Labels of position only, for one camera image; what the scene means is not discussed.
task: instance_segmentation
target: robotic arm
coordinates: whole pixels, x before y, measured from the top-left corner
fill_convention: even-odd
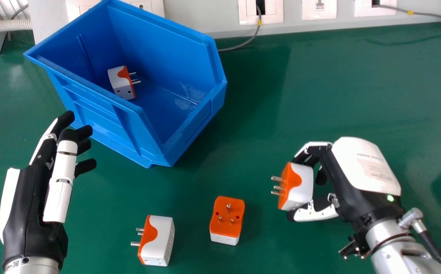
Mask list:
[[[68,250],[63,223],[73,180],[97,165],[94,159],[76,163],[90,149],[92,128],[67,129],[74,120],[72,111],[56,118],[29,165],[7,172],[0,206],[5,274],[57,274],[63,266]]]
[[[313,167],[321,163],[316,179]],[[423,214],[401,206],[401,188],[379,148],[354,137],[330,142],[309,142],[287,163],[280,182],[278,208],[291,221],[340,217],[354,234],[339,251],[366,259],[371,256],[377,274],[441,274],[441,253],[422,222]],[[334,193],[313,199],[313,184],[329,180]],[[413,228],[430,252],[417,243]]]

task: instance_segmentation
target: green table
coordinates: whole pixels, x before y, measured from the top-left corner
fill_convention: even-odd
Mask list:
[[[22,55],[31,34],[13,37],[0,56],[0,197],[7,168],[24,167],[64,111]],[[288,222],[270,195],[270,176],[305,142],[343,135],[380,147],[403,205],[423,210],[441,245],[441,23],[259,37],[220,57],[224,107],[174,168],[145,169],[93,142],[86,156],[98,166],[75,183],[62,273],[372,273],[370,262],[337,254],[349,224]],[[245,200],[238,246],[210,242],[219,195]],[[168,268],[143,267],[129,246],[147,214],[175,220]]]

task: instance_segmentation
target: orange and white plug adapter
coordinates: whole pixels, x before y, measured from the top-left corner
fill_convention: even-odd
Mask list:
[[[148,215],[144,228],[137,228],[140,242],[131,242],[139,247],[137,257],[144,265],[167,266],[170,262],[175,225],[173,218]]]
[[[109,75],[110,85],[114,90],[114,93],[126,100],[136,98],[136,92],[134,91],[134,84],[141,83],[140,80],[131,80],[131,75],[135,72],[129,73],[126,66],[120,66],[107,70]]]
[[[271,194],[278,195],[280,210],[294,210],[312,200],[313,168],[309,166],[289,162],[281,177],[271,176],[271,180],[280,183],[273,186],[275,191],[271,191]]]
[[[237,245],[243,228],[244,201],[219,196],[210,219],[210,241]]]

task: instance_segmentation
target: white corrugated hose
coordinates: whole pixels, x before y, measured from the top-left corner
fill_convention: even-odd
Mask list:
[[[31,19],[0,20],[0,32],[32,29]]]

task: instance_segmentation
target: adapter in blue bin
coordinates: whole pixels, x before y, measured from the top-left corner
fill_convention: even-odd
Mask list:
[[[149,168],[173,166],[224,103],[214,40],[119,0],[104,0],[24,53],[45,68],[72,127]],[[136,98],[114,94],[107,70],[134,71]]]

